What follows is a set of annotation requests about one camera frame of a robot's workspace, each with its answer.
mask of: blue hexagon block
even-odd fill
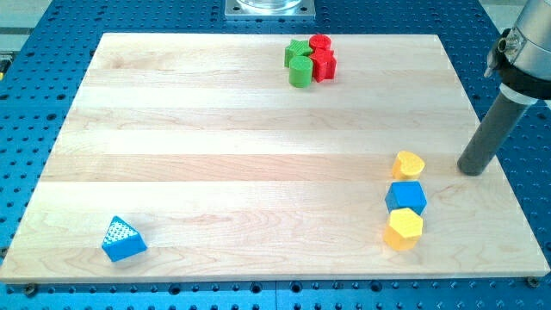
[[[112,262],[116,262],[145,251],[147,245],[137,230],[120,217],[115,216],[103,239],[102,249]]]
[[[416,214],[421,215],[427,205],[423,188],[418,181],[392,183],[385,202],[387,202],[389,213],[394,209],[410,208]]]

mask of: red star block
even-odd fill
[[[333,57],[333,53],[333,51],[318,48],[310,55],[310,59],[313,61],[312,76],[316,79],[316,82],[319,83],[325,79],[333,79],[335,77],[337,60]]]
[[[314,52],[318,49],[329,51],[331,48],[331,39],[324,34],[313,35],[309,43]]]

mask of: blue pegboard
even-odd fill
[[[0,248],[5,254],[102,34],[438,34],[483,117],[498,77],[483,78],[498,31],[478,1],[317,0],[315,21],[225,21],[220,0],[53,0],[0,82]],[[551,255],[551,112],[530,108],[498,152]],[[547,309],[551,277],[363,282],[0,284],[0,309]]]

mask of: yellow block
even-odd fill
[[[423,218],[410,208],[393,210],[383,240],[396,251],[412,249],[423,234]]]
[[[424,168],[424,161],[412,152],[400,151],[393,166],[393,177],[397,180],[417,180]]]

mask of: shape block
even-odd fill
[[[423,213],[424,207],[427,205],[423,188],[417,181],[392,183],[385,202],[387,202],[388,212],[400,208],[411,208],[419,215]]]
[[[147,246],[137,230],[115,216],[103,239],[102,249],[112,262],[116,262],[145,251]]]
[[[317,49],[310,55],[310,59],[313,61],[313,78],[316,79],[316,82],[335,77],[337,60],[333,56],[333,53],[333,51]]]
[[[312,82],[313,62],[306,56],[296,56],[289,63],[289,82],[294,87],[307,87]]]
[[[331,38],[324,34],[316,34],[310,38],[310,47],[315,51],[318,49],[330,50],[331,49]]]
[[[393,166],[393,177],[397,180],[417,180],[424,169],[424,161],[418,155],[400,151]]]
[[[396,251],[412,249],[423,234],[423,218],[410,208],[393,210],[388,216],[383,240]]]
[[[289,68],[291,59],[295,56],[310,56],[313,49],[307,40],[291,40],[291,44],[285,47],[285,67]]]

